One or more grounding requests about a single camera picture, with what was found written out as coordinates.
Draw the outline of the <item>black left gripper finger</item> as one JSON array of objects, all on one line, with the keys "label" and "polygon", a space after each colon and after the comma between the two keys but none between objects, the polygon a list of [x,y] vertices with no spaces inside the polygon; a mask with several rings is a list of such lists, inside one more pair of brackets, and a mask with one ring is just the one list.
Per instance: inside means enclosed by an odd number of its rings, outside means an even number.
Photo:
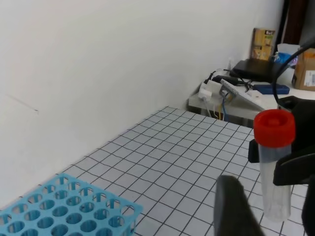
[{"label": "black left gripper finger", "polygon": [[244,188],[237,178],[221,175],[217,179],[214,205],[214,235],[262,236]]}]

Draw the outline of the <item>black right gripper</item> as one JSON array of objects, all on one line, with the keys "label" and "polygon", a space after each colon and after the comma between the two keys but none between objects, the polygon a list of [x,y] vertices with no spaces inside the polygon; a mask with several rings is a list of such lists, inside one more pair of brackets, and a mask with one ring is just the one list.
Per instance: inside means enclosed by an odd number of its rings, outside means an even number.
[{"label": "black right gripper", "polygon": [[[288,96],[279,99],[282,108],[295,120],[295,139],[291,155],[276,162],[273,183],[276,186],[308,184],[315,176],[315,101]],[[249,142],[248,161],[259,163],[258,143]]]}]

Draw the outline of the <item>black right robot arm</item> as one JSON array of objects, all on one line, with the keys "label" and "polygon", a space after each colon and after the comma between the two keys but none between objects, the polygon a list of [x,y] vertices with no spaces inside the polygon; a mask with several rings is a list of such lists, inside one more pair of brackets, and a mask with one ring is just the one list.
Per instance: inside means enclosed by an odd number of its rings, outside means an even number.
[{"label": "black right robot arm", "polygon": [[276,163],[273,183],[278,186],[307,184],[302,224],[309,236],[315,234],[315,101],[288,96],[276,99],[295,119],[295,140],[291,154]]}]

